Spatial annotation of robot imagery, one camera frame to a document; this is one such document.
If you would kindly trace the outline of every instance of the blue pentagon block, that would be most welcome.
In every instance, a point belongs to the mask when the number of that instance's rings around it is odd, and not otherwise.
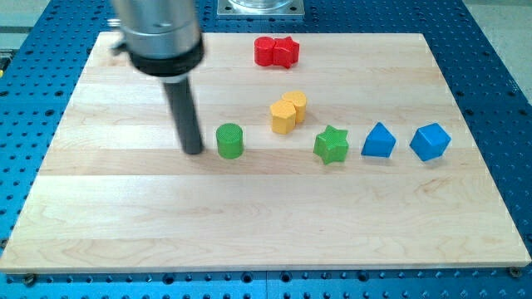
[[[417,129],[410,147],[421,161],[427,161],[443,155],[451,137],[437,123]]]
[[[392,133],[381,122],[378,122],[366,138],[362,155],[388,158],[395,144],[396,139]]]

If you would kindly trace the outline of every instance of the metal base plate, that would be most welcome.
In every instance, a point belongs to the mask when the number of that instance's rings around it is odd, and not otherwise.
[[[218,0],[218,19],[268,19],[285,18],[287,20],[303,20],[305,8],[303,0],[293,0],[292,2],[272,9],[249,8],[238,5],[230,0]]]

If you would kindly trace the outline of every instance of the wood grain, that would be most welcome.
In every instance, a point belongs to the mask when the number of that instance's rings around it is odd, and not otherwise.
[[[207,150],[181,152],[160,83],[102,33],[21,212],[0,269],[183,272],[508,267],[530,262],[470,131],[419,34],[294,34],[299,63],[253,64],[256,34],[205,34],[192,72]],[[249,49],[236,53],[237,49]],[[308,97],[289,135],[269,128],[286,91]],[[391,159],[360,155],[383,121]],[[244,129],[221,159],[214,132]],[[442,159],[408,147],[417,127],[452,136]],[[313,154],[348,129],[345,163]]]

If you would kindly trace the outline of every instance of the yellow block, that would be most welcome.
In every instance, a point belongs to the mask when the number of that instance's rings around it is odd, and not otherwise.
[[[307,96],[302,91],[289,91],[283,94],[283,100],[293,104],[296,109],[296,123],[305,120],[305,111],[307,110]]]
[[[296,109],[293,104],[278,100],[269,107],[272,114],[272,131],[279,134],[288,134],[296,126]]]

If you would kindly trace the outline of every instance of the green cylinder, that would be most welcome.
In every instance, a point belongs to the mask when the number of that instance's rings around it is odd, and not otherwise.
[[[236,159],[244,152],[244,133],[236,124],[223,124],[216,130],[218,154],[226,159]]]

